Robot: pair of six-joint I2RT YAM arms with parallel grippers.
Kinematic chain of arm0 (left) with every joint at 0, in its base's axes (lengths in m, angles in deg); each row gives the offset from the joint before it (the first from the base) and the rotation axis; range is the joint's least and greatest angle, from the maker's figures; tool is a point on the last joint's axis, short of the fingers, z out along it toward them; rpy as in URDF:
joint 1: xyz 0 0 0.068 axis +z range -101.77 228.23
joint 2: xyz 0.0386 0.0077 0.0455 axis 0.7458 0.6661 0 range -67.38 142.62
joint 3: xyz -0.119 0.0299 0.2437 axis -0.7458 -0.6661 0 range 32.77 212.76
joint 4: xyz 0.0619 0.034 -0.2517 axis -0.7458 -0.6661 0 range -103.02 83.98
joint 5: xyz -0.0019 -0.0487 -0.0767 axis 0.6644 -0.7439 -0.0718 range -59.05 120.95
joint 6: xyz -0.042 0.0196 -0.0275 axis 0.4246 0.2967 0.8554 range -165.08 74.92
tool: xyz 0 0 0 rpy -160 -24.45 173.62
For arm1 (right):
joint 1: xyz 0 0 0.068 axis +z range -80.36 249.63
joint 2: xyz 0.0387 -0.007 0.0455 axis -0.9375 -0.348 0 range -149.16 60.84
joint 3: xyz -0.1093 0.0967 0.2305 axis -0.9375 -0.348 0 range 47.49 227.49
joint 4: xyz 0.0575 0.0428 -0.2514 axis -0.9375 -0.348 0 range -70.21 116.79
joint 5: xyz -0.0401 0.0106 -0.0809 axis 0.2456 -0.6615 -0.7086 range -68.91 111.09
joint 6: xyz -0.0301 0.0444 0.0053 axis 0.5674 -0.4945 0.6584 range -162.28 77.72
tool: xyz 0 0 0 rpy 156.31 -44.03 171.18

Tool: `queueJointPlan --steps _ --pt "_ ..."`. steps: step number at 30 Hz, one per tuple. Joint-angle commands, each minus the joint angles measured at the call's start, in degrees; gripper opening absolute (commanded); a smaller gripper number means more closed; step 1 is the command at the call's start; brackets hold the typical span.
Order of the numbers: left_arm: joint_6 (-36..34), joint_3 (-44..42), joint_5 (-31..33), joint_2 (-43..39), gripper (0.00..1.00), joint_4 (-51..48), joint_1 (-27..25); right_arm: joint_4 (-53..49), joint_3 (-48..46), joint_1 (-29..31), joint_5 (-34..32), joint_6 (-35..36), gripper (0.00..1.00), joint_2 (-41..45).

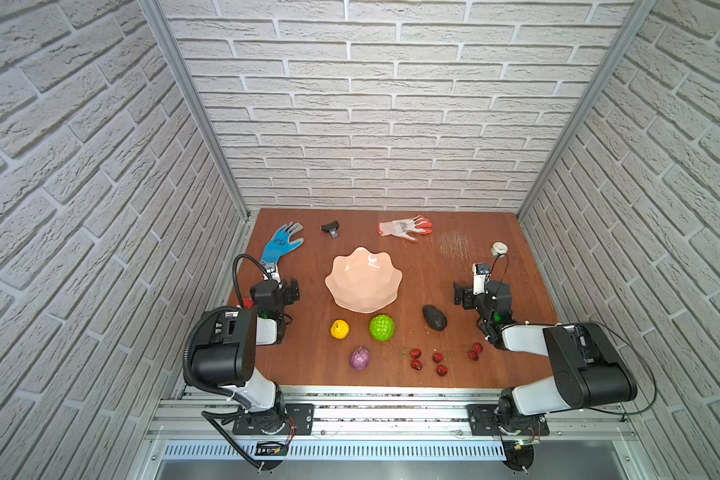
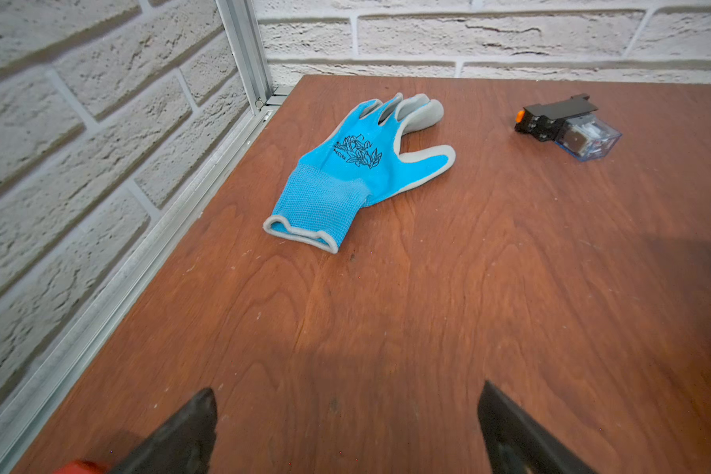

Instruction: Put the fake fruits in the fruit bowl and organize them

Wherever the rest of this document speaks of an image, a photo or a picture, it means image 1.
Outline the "dark fake avocado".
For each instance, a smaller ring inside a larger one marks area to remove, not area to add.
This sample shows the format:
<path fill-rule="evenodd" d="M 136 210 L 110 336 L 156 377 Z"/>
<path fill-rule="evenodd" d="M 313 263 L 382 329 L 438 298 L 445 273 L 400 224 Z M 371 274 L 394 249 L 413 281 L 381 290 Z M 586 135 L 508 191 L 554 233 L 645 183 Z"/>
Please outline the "dark fake avocado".
<path fill-rule="evenodd" d="M 422 309 L 422 314 L 430 329 L 441 332 L 447 328 L 447 316 L 434 305 L 425 305 Z"/>

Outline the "yellow fake lemon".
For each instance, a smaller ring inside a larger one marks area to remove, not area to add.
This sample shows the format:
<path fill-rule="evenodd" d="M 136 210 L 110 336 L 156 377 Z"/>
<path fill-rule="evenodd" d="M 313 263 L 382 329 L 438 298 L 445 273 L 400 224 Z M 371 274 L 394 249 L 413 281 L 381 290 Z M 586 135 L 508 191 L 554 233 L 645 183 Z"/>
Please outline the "yellow fake lemon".
<path fill-rule="evenodd" d="M 345 339 L 350 332 L 349 324 L 343 319 L 335 320 L 330 327 L 330 334 L 333 338 L 342 340 Z"/>

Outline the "purple fake passion fruit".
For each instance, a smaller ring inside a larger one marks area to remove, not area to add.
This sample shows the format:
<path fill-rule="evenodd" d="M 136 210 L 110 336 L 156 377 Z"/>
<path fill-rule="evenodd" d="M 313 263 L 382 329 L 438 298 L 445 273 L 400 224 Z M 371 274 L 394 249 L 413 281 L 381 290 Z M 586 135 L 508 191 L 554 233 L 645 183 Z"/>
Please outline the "purple fake passion fruit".
<path fill-rule="evenodd" d="M 363 346 L 357 347 L 349 357 L 350 366 L 356 371 L 362 371 L 368 367 L 371 361 L 370 351 Z"/>

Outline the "green bumpy fake fruit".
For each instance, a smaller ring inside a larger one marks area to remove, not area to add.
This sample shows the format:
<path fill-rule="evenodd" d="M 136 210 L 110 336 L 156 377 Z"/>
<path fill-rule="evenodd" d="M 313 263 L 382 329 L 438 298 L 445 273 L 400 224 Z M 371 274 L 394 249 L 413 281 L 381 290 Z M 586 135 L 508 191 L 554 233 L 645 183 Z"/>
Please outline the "green bumpy fake fruit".
<path fill-rule="evenodd" d="M 377 315 L 370 320 L 370 335 L 379 342 L 389 341 L 394 336 L 395 330 L 395 322 L 388 315 Z"/>

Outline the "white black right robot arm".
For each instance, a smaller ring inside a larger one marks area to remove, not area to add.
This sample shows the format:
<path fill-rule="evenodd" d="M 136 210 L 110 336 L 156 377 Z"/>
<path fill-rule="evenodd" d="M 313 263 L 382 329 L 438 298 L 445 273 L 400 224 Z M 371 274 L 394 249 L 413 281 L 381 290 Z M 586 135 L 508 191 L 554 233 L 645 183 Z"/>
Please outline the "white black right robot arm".
<path fill-rule="evenodd" d="M 517 323 L 509 311 L 498 310 L 499 298 L 486 286 L 456 283 L 454 303 L 478 313 L 477 328 L 494 348 L 549 360 L 550 376 L 502 391 L 493 413 L 501 434 L 546 435 L 548 413 L 635 399 L 637 382 L 600 325 Z"/>

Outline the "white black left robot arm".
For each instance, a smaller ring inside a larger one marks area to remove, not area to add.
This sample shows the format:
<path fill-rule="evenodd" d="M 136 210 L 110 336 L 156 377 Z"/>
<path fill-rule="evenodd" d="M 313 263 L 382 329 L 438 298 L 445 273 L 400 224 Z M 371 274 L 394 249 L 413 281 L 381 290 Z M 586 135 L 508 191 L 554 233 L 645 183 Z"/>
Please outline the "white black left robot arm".
<path fill-rule="evenodd" d="M 296 280 L 264 279 L 251 287 L 249 296 L 240 295 L 236 305 L 204 312 L 187 336 L 185 382 L 237 402 L 246 431 L 274 435 L 287 425 L 282 391 L 255 361 L 259 346 L 282 343 L 292 322 L 285 307 L 299 299 Z"/>

